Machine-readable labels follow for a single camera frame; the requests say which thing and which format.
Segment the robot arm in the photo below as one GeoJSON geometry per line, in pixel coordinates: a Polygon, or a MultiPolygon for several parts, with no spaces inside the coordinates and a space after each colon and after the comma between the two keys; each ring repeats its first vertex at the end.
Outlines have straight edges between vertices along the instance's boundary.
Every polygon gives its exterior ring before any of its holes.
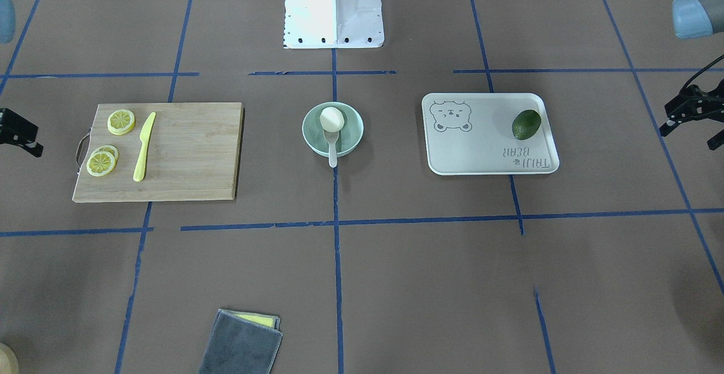
{"type": "Polygon", "coordinates": [[[11,0],[0,0],[0,43],[10,43],[15,34],[15,8],[11,0]]]}
{"type": "Polygon", "coordinates": [[[724,0],[674,0],[671,9],[678,38],[700,38],[724,31],[724,0]]]}
{"type": "MultiPolygon", "coordinates": [[[[717,57],[703,69],[698,70],[681,87],[678,95],[664,106],[667,121],[659,127],[661,136],[665,137],[671,134],[680,124],[689,121],[713,119],[714,121],[724,122],[724,80],[721,80],[719,85],[709,92],[702,91],[696,84],[691,84],[701,73],[722,60],[724,60],[724,54],[717,57]]],[[[724,145],[724,131],[711,137],[706,144],[711,150],[724,145]]]]}

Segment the green bowl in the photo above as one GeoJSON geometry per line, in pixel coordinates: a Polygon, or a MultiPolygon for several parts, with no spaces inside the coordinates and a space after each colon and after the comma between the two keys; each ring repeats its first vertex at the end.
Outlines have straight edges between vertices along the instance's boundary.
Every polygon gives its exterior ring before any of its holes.
{"type": "Polygon", "coordinates": [[[324,102],[315,106],[302,121],[302,136],[304,136],[304,141],[313,151],[323,157],[329,157],[329,144],[324,139],[324,130],[321,128],[321,122],[319,122],[321,111],[328,106],[339,109],[344,117],[344,127],[339,132],[339,139],[337,139],[337,157],[343,157],[357,147],[364,133],[362,117],[351,106],[335,101],[324,102]]]}

